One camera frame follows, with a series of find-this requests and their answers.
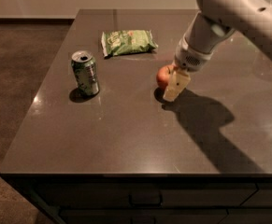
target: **drawer handle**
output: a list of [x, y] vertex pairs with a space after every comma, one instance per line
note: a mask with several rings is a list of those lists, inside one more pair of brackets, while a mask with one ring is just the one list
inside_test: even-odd
[[163, 204], [163, 195], [162, 195], [162, 193], [159, 193], [159, 201], [157, 203], [137, 203], [137, 202], [135, 202], [135, 200], [133, 200], [133, 195], [129, 194], [129, 204], [135, 208], [161, 207]]

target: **soda can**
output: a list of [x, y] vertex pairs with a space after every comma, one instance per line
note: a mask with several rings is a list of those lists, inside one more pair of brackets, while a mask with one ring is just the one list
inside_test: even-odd
[[99, 92], [96, 74], [96, 59], [88, 50], [79, 50], [72, 55], [71, 66], [82, 96], [93, 96]]

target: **desk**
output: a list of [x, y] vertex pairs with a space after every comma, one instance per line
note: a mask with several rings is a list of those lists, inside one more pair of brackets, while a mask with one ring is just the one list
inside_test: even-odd
[[[236, 33], [175, 103], [157, 89], [195, 13], [81, 10], [0, 176], [56, 223], [272, 223], [272, 63]], [[102, 32], [135, 29], [159, 48], [103, 58]], [[97, 60], [88, 100], [70, 67], [79, 49]]]

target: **snack packet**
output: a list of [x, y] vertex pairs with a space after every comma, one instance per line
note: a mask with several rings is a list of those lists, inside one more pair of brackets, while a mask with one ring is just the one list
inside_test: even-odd
[[144, 30], [104, 32], [101, 44], [105, 57], [149, 52], [158, 48], [158, 45], [152, 40], [151, 31]]

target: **gray tabletop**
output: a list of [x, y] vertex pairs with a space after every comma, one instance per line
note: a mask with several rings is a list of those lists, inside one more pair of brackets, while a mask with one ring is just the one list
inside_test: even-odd
[[[272, 63], [239, 33], [165, 103], [155, 76], [195, 10], [81, 10], [1, 166], [2, 174], [272, 175]], [[102, 32], [151, 30], [152, 53], [104, 59]], [[101, 91], [77, 96], [74, 51]]]

